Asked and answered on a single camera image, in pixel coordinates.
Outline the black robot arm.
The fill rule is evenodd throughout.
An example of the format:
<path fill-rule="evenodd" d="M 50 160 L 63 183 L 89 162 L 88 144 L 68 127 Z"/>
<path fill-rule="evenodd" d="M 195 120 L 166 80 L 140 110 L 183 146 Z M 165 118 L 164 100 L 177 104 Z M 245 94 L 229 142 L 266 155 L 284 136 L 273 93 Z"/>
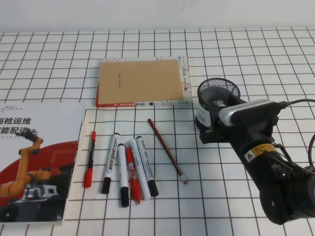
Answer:
<path fill-rule="evenodd" d="M 259 190 L 267 218 L 278 225 L 315 215 L 315 167 L 300 167 L 272 136 L 282 109 L 290 102 L 260 99 L 246 102 L 235 95 L 213 95 L 208 101 L 211 127 L 202 143 L 228 143 Z"/>

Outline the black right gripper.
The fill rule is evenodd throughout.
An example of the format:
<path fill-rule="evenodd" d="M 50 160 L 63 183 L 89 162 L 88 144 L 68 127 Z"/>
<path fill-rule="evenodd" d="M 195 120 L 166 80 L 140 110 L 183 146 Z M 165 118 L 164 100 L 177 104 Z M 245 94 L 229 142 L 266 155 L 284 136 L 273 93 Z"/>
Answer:
<path fill-rule="evenodd" d="M 219 112 L 223 108 L 245 103 L 241 98 L 229 95 L 213 95 L 208 99 L 208 111 L 211 118 L 210 128 L 200 131 L 200 139 L 203 144 L 228 143 L 228 128 L 219 118 Z"/>

